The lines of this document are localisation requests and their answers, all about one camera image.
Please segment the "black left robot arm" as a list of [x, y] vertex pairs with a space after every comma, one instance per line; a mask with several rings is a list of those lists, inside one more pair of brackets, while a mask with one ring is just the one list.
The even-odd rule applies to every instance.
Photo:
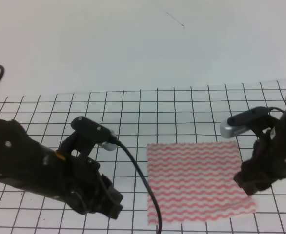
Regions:
[[33, 140], [15, 120], [0, 119], [0, 183], [66, 203], [79, 214], [116, 219], [123, 195], [89, 157], [96, 145], [116, 149], [115, 134], [86, 118], [71, 122], [73, 133], [53, 150]]

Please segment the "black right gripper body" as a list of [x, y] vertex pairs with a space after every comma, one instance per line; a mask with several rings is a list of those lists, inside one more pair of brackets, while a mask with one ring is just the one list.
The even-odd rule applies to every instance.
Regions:
[[286, 178], [286, 126], [272, 128], [258, 136], [252, 158], [242, 163], [241, 170], [260, 174], [259, 190]]

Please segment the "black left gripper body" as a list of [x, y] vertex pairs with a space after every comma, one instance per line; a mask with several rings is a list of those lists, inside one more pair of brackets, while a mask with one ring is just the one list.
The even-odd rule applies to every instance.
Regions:
[[45, 196], [66, 203], [79, 214], [95, 213], [102, 203], [114, 203], [99, 172], [100, 164], [89, 157], [95, 144], [45, 147]]

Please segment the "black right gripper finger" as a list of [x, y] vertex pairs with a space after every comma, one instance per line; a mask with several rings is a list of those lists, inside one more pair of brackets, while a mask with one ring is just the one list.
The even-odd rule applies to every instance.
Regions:
[[257, 172], [241, 170], [234, 176], [233, 180], [247, 195], [254, 195], [259, 191], [259, 178], [260, 174]]

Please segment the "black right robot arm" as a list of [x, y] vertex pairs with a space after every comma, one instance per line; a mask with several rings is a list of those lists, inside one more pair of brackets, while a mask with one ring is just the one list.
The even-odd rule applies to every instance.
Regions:
[[231, 127], [247, 127], [258, 138], [251, 159], [244, 161], [234, 176], [247, 195], [266, 190], [286, 178], [286, 110], [280, 118], [271, 116], [271, 110], [271, 107], [255, 107], [227, 121]]

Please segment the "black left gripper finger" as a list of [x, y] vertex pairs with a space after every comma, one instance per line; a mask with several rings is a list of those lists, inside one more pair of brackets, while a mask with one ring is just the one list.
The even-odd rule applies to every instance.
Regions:
[[121, 204], [107, 202], [96, 206], [94, 212], [103, 214], [111, 219], [117, 219], [122, 209], [123, 205]]
[[122, 206], [123, 195], [114, 188], [112, 181], [106, 177], [105, 175], [101, 175], [101, 179], [104, 183], [104, 187], [107, 191], [108, 196], [114, 203], [117, 205]]

